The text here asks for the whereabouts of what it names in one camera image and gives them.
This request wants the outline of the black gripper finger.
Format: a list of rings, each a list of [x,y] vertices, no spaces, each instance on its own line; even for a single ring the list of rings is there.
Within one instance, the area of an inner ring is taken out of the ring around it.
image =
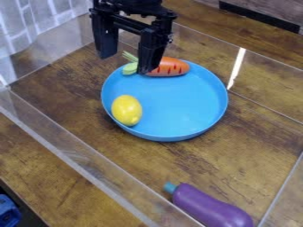
[[[138,73],[150,73],[159,65],[167,44],[172,41],[170,29],[146,27],[139,30]]]
[[[119,29],[108,16],[92,14],[91,20],[97,54],[101,59],[105,59],[117,53]]]

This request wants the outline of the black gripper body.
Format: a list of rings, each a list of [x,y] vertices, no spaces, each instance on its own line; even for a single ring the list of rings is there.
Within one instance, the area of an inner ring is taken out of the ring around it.
[[[152,16],[155,21],[146,25],[130,19],[132,14],[143,18]],[[92,0],[89,17],[93,32],[109,31],[115,24],[131,32],[140,32],[147,27],[171,32],[176,14],[162,6],[162,0]]]

